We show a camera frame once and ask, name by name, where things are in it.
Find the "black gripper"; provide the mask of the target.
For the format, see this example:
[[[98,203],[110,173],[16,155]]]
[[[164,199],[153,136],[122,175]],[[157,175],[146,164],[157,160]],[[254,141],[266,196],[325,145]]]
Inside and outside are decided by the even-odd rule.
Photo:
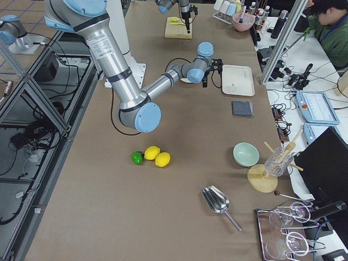
[[[195,15],[198,14],[198,8],[194,5],[187,4],[181,6],[181,16],[185,21],[187,33],[190,33],[190,21],[189,18],[191,18],[191,13],[194,12]]]
[[[210,72],[214,73],[215,71],[217,71],[221,77],[222,71],[223,71],[222,67],[223,67],[222,59],[212,59],[209,69],[207,70],[207,74],[210,74]],[[207,86],[208,86],[208,80],[206,78],[203,78],[202,87],[206,88]]]

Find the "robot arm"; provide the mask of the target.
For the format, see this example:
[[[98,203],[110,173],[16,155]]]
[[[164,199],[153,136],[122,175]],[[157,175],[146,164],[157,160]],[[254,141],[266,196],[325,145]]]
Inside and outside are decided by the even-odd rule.
[[[198,15],[198,8],[190,4],[189,0],[156,0],[155,3],[162,14],[166,14],[175,4],[178,4],[180,18],[184,21],[187,33],[191,33],[191,13]]]
[[[157,128],[160,108],[153,100],[182,78],[198,84],[212,64],[214,47],[202,42],[191,63],[174,64],[154,83],[141,89],[128,65],[120,43],[127,43],[125,20],[119,1],[45,1],[47,26],[84,38],[86,45],[116,92],[119,121],[138,132]]]

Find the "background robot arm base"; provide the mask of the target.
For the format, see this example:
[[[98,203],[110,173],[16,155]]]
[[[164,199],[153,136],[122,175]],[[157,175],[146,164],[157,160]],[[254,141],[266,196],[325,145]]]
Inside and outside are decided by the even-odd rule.
[[[16,15],[1,17],[1,41],[9,46],[12,54],[34,55],[38,49],[38,45],[34,44],[37,39],[27,32]]]

